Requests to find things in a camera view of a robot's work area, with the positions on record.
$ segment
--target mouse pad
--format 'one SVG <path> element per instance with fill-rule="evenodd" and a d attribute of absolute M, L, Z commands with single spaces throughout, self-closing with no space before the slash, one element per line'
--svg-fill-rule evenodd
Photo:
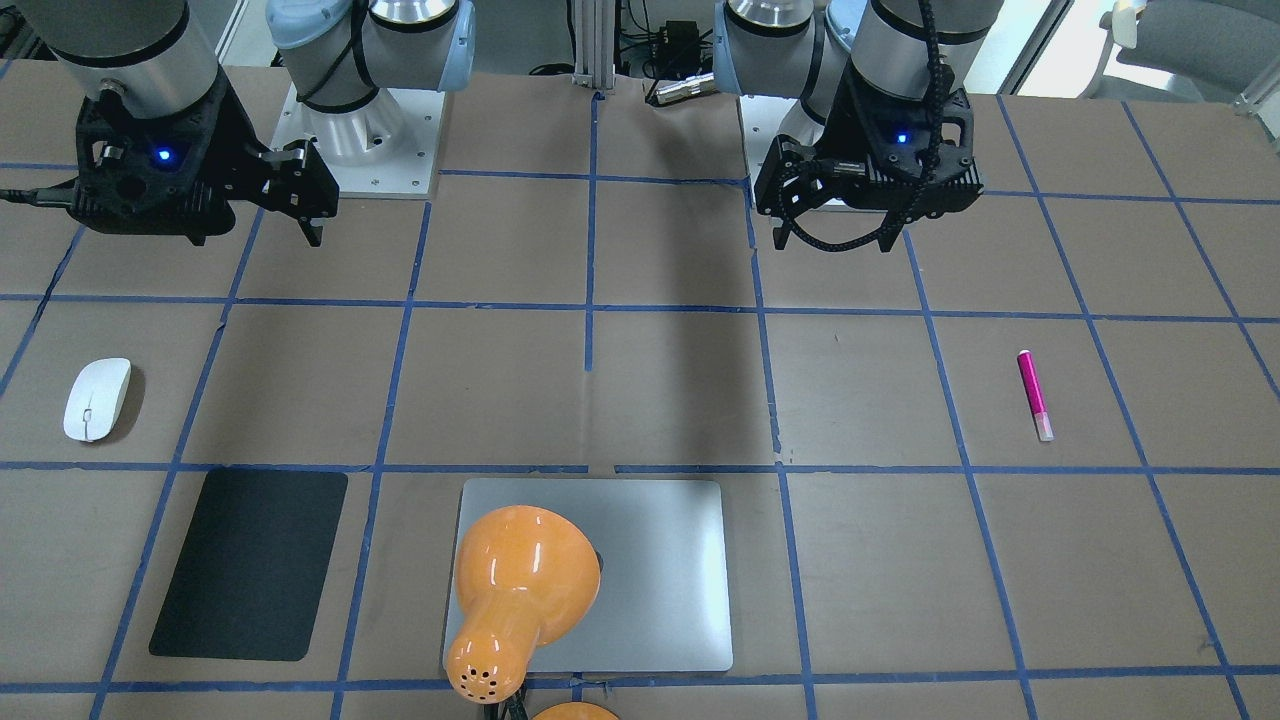
<path fill-rule="evenodd" d="M 151 655 L 302 660 L 346 492 L 342 473 L 210 471 Z"/>

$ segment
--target computer mouse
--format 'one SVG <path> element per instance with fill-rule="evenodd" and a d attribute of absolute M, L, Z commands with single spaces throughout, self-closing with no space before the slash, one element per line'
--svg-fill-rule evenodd
<path fill-rule="evenodd" d="M 72 439 L 95 442 L 105 438 L 124 405 L 133 365 L 124 357 L 95 360 L 76 377 L 63 414 L 63 432 Z"/>

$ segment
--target pink marker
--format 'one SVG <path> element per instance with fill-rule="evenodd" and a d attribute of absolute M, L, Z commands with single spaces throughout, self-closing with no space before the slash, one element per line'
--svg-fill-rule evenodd
<path fill-rule="evenodd" d="M 1032 416 L 1036 418 L 1036 433 L 1039 434 L 1041 442 L 1050 442 L 1053 439 L 1053 425 L 1048 424 L 1048 410 L 1044 407 L 1044 396 L 1039 391 L 1036 360 L 1032 359 L 1030 350 L 1023 350 L 1018 354 L 1018 369 L 1023 373 L 1027 402 L 1032 406 Z"/>

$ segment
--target orange object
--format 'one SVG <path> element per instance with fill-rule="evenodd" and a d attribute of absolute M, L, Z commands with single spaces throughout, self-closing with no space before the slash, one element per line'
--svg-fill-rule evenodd
<path fill-rule="evenodd" d="M 568 633 L 595 602 L 600 565 L 572 523 L 541 507 L 499 507 L 462 538 L 453 566 L 466 620 L 445 670 L 471 702 L 507 700 L 534 650 Z"/>
<path fill-rule="evenodd" d="M 618 720 L 618 716 L 589 702 L 564 702 L 548 707 L 534 720 Z"/>

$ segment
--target gray chair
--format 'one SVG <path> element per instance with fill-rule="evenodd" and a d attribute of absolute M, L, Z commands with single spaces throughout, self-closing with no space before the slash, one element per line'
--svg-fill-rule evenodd
<path fill-rule="evenodd" d="M 1111 13 L 1100 23 L 1107 42 L 1082 97 L 1229 102 L 1280 58 L 1280 1 L 1151 0 L 1138 14 L 1137 42 L 1116 60 L 1175 76 L 1170 90 L 1152 88 L 1103 73 L 1116 41 L 1112 23 Z"/>

